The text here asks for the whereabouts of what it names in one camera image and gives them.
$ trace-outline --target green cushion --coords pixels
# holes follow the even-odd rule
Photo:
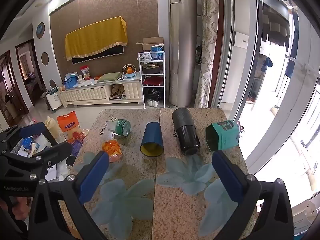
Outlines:
[[[118,78],[123,75],[120,72],[115,72],[115,73],[106,73],[101,76],[97,82],[104,82],[104,81],[117,81]]]

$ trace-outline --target brown wall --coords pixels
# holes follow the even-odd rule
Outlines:
[[[121,16],[127,23],[128,45],[123,55],[93,59],[73,65],[66,60],[66,35],[89,24]],[[74,0],[50,15],[51,36],[54,54],[60,76],[78,72],[80,67],[88,65],[92,77],[104,73],[122,72],[126,64],[139,68],[137,53],[142,51],[142,42],[146,37],[158,36],[157,0]]]

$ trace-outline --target black bottle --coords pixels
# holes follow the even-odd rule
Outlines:
[[[200,150],[200,141],[189,110],[186,108],[174,110],[172,113],[172,121],[182,153],[184,155],[198,153]]]

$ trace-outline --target patterned curtain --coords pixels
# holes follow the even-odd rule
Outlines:
[[[195,107],[207,108],[212,78],[212,63],[217,40],[219,0],[202,0],[202,58]]]

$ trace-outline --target cylindrical silver air conditioner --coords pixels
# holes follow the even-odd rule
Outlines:
[[[196,57],[197,0],[169,0],[169,101],[178,107],[191,103]]]

